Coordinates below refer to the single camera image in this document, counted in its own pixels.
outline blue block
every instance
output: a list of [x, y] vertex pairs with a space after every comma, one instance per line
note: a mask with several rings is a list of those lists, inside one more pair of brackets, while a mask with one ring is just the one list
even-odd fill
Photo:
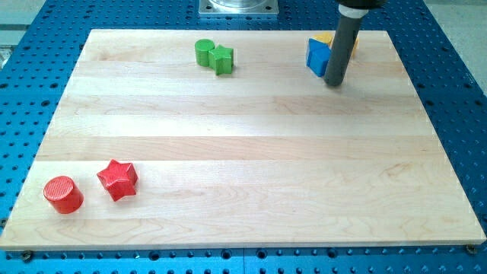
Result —
[[326, 44], [322, 48], [311, 50], [307, 53], [307, 66], [314, 72], [318, 77], [325, 75], [326, 65], [328, 65], [329, 55], [331, 50]]
[[307, 42], [307, 49], [306, 49], [306, 65], [310, 66], [310, 53], [317, 50], [317, 49], [323, 49], [325, 47], [328, 47], [325, 43], [321, 43], [320, 41], [317, 41], [315, 39], [309, 39]]

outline light wooden cutting board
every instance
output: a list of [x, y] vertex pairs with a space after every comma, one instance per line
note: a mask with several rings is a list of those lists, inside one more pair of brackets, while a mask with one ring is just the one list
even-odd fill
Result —
[[[387, 33], [345, 83], [305, 65], [316, 31], [93, 30], [30, 169], [6, 250], [479, 244], [484, 232]], [[201, 38], [232, 75], [197, 66]], [[136, 196], [96, 177], [131, 161]], [[67, 175], [83, 206], [57, 214]]]

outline blue perforated surface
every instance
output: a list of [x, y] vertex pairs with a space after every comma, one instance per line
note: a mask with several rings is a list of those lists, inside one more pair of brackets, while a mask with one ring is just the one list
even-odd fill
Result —
[[[331, 0], [280, 0], [268, 18], [197, 18], [195, 1], [47, 0], [0, 72], [0, 218], [27, 176], [92, 28], [331, 30]], [[422, 1], [391, 1], [362, 29], [387, 30], [484, 229], [487, 227], [487, 99]], [[447, 273], [487, 272], [487, 245], [340, 249], [0, 251], [0, 273]]]

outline red star block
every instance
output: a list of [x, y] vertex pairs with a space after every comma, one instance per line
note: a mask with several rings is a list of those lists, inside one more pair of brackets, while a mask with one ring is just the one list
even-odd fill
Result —
[[135, 195], [138, 177], [132, 163], [121, 164], [112, 160], [107, 168], [97, 173], [97, 176], [114, 202], [124, 196]]

